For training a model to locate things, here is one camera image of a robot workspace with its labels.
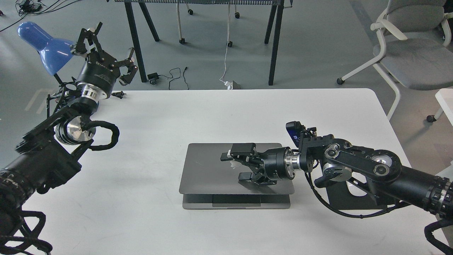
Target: white power cord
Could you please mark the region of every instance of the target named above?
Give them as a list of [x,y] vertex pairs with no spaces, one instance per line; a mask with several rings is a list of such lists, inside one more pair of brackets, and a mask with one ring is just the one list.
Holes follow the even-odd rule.
[[231,5],[228,5],[228,25],[227,25],[227,35],[226,35],[226,52],[225,52],[225,71],[223,72],[222,77],[220,77],[219,81],[223,82],[223,84],[228,87],[227,83],[223,81],[222,79],[225,77],[225,74],[227,73],[227,53],[228,53],[228,42],[230,42],[230,17],[231,17],[231,12],[230,12]]

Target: white tabletop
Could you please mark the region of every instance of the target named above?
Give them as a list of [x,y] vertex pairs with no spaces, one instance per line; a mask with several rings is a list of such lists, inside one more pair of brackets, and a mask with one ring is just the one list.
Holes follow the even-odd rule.
[[453,125],[453,88],[441,88],[436,93],[436,99]]
[[[301,173],[287,210],[185,210],[178,188],[193,142],[279,142],[300,121],[354,145],[388,149],[409,165],[368,89],[127,91],[92,119],[115,123],[116,147],[88,151],[82,171],[25,210],[43,211],[53,254],[439,254],[423,234],[433,215],[414,206],[370,219],[325,208]],[[98,129],[95,144],[109,142]],[[438,238],[445,241],[440,234]]]

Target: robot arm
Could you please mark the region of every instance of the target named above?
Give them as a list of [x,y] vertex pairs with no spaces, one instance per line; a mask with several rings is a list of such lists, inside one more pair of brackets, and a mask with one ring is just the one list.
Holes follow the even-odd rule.
[[[38,239],[43,229],[45,215],[42,212],[23,211],[22,205],[36,191],[44,194],[50,188],[65,184],[81,170],[80,157],[88,150],[108,150],[116,145],[120,131],[117,126],[105,121],[92,121],[90,116],[97,111],[99,100],[108,98],[117,79],[128,84],[134,77],[137,67],[131,57],[117,61],[101,49],[97,33],[82,29],[79,40],[72,45],[72,53],[85,56],[85,64],[75,80],[76,90],[61,92],[59,104],[54,114],[25,134],[23,141],[16,146],[20,154],[17,159],[0,170],[0,253],[26,253],[31,245],[50,254],[52,246]],[[95,45],[90,52],[84,40]],[[128,73],[121,75],[120,67],[126,66]],[[96,127],[112,131],[111,142],[93,146]],[[78,145],[71,153],[57,142]],[[31,230],[25,221],[27,217],[37,217],[38,224]],[[22,237],[14,236],[17,231]],[[16,247],[8,247],[8,241],[22,242]]]
[[[239,180],[257,185],[292,180],[296,171],[303,171],[316,197],[330,210],[343,216],[367,218],[407,205],[420,207],[443,218],[425,228],[428,241],[446,254],[453,254],[453,249],[432,235],[436,229],[453,225],[453,186],[448,178],[405,167],[398,156],[388,150],[354,146],[332,134],[318,137],[315,127],[306,128],[300,122],[287,123],[286,129],[297,150],[281,147],[257,152],[254,143],[239,143],[223,153],[221,161],[234,160],[248,166],[252,172],[240,173]],[[314,180],[316,187],[329,188],[347,181],[366,192],[376,205],[395,206],[367,216],[354,216],[333,208],[312,184],[311,172],[317,166],[314,166],[315,162],[323,171],[323,175]],[[366,182],[354,178],[353,172],[365,176]]]

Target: silver laptop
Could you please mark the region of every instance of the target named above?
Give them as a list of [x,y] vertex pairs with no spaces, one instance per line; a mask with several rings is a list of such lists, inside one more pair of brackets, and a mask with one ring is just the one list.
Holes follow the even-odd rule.
[[[289,195],[294,193],[292,181],[258,186],[239,181],[240,172],[250,168],[236,161],[220,161],[232,143],[191,143],[179,186],[184,209],[288,209]],[[281,147],[279,143],[257,143],[256,150]]]

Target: power adapter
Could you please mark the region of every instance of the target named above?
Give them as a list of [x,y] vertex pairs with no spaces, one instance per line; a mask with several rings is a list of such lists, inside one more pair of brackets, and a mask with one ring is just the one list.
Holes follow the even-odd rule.
[[148,74],[148,80],[150,84],[156,85],[158,79],[159,75],[157,73]]
[[22,0],[22,2],[19,3],[19,8],[25,13],[38,12],[42,7],[42,5],[35,4],[32,0]]
[[237,84],[235,81],[232,81],[232,82],[226,81],[225,86],[226,86],[226,89],[228,89],[228,90],[241,89],[239,84]]

